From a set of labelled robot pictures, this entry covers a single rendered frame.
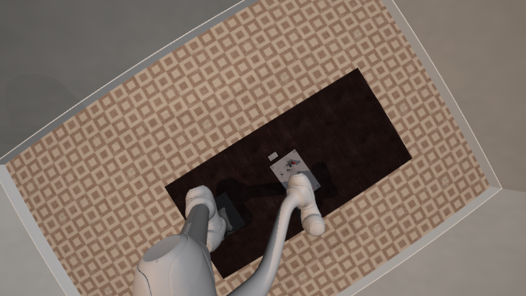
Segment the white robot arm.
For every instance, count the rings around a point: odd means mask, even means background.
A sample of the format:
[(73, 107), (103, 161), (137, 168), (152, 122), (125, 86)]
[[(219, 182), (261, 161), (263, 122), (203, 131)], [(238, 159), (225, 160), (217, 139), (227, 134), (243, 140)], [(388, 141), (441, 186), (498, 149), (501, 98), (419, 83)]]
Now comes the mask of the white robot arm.
[[(301, 226), (309, 235), (317, 237), (324, 233), (324, 221), (309, 179), (303, 173), (292, 174), (259, 266), (226, 296), (267, 296), (295, 208)], [(225, 208), (217, 210), (213, 194), (204, 185), (188, 191), (185, 215), (180, 234), (160, 240), (141, 257), (135, 269), (133, 296), (217, 296), (210, 252), (233, 227)]]

